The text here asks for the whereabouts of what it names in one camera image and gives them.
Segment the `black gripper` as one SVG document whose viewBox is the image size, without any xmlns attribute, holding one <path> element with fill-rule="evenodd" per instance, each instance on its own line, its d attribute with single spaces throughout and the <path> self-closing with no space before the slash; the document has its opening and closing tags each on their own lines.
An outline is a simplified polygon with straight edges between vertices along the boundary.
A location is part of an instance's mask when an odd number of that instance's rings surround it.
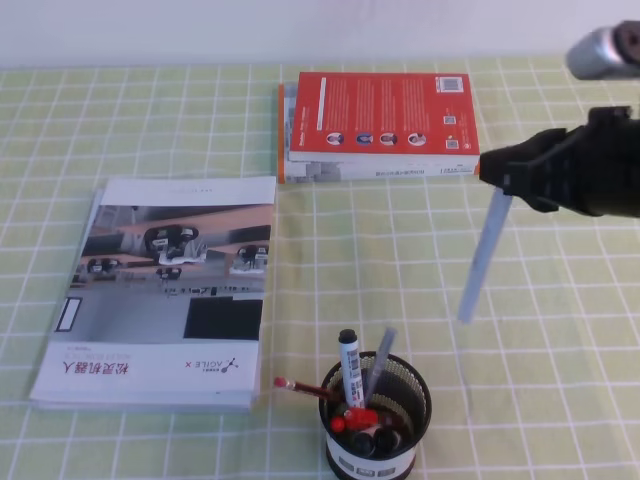
<svg viewBox="0 0 640 480">
<path fill-rule="evenodd" d="M 559 152 L 554 202 L 545 181 L 527 163 L 553 147 Z M 584 216 L 639 216 L 639 120 L 630 106 L 594 107 L 583 125 L 553 128 L 480 156 L 480 180 L 540 213 L 569 210 Z"/>
</svg>

